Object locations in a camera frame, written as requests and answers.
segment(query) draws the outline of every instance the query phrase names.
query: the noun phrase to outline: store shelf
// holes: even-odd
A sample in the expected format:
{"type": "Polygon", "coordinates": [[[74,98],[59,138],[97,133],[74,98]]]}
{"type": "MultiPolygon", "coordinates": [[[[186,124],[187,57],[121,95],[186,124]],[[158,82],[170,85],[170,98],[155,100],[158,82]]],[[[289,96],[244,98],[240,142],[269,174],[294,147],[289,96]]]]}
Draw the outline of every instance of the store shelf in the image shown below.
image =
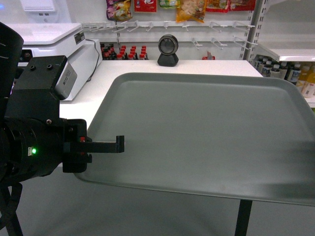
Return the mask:
{"type": "Polygon", "coordinates": [[[307,103],[309,104],[311,108],[315,108],[315,96],[311,98],[305,98],[305,100],[307,101],[307,103]]]}
{"type": "Polygon", "coordinates": [[[315,61],[315,42],[260,42],[256,52],[276,61],[315,61]]]}

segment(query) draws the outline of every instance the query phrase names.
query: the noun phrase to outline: white countertop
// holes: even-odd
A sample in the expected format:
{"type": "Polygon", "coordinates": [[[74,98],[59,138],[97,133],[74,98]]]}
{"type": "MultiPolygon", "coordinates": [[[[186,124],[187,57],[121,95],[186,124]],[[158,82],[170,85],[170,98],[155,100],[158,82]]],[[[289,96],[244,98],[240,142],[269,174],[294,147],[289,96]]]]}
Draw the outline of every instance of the white countertop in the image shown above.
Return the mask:
{"type": "Polygon", "coordinates": [[[74,100],[61,102],[60,117],[85,119],[89,128],[113,81],[131,72],[261,77],[245,60],[180,60],[175,67],[159,66],[156,60],[104,60],[74,100]]]}

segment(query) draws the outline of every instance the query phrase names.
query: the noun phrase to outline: scale platform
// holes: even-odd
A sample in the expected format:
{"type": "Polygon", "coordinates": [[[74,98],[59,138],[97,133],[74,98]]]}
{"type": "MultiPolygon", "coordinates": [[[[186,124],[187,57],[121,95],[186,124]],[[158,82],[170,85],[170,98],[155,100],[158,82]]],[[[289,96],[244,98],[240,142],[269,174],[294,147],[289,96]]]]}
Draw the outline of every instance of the scale platform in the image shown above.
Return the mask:
{"type": "Polygon", "coordinates": [[[273,78],[130,73],[112,84],[88,135],[125,135],[79,179],[315,206],[315,116],[273,78]]]}
{"type": "Polygon", "coordinates": [[[85,44],[82,25],[62,24],[8,24],[24,40],[19,66],[27,66],[33,57],[71,56],[85,44]]]}

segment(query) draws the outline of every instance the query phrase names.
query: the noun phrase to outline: black table leg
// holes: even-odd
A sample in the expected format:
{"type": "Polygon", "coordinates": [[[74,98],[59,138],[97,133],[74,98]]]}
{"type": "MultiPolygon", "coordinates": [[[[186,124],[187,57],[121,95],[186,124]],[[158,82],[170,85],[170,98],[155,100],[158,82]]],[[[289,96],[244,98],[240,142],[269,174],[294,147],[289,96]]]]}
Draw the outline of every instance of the black table leg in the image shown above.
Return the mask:
{"type": "Polygon", "coordinates": [[[247,227],[250,220],[252,209],[252,201],[241,200],[238,209],[237,223],[235,229],[235,236],[246,236],[247,227]]]}
{"type": "MultiPolygon", "coordinates": [[[[10,200],[10,191],[8,188],[1,188],[0,193],[0,211],[6,208],[9,200],[10,200]]],[[[9,236],[23,236],[22,229],[20,226],[20,222],[18,220],[18,216],[14,214],[11,218],[10,222],[6,225],[6,230],[9,236]]]]}

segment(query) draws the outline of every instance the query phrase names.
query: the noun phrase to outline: chip bag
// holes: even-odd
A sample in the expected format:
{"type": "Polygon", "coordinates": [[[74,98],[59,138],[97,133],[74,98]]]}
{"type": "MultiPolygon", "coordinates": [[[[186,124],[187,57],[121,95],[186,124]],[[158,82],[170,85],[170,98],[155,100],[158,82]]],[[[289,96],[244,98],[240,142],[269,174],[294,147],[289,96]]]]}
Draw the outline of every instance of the chip bag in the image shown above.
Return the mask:
{"type": "Polygon", "coordinates": [[[208,0],[206,11],[228,12],[230,0],[208,0]]]}
{"type": "Polygon", "coordinates": [[[179,7],[179,0],[159,0],[159,6],[162,8],[179,7]]]}
{"type": "Polygon", "coordinates": [[[230,0],[230,11],[253,11],[256,0],[230,0]]]}
{"type": "Polygon", "coordinates": [[[207,0],[181,0],[177,8],[176,22],[195,20],[204,23],[207,0]]]}
{"type": "Polygon", "coordinates": [[[106,16],[110,21],[128,21],[132,18],[130,12],[131,0],[106,0],[106,16]]]}

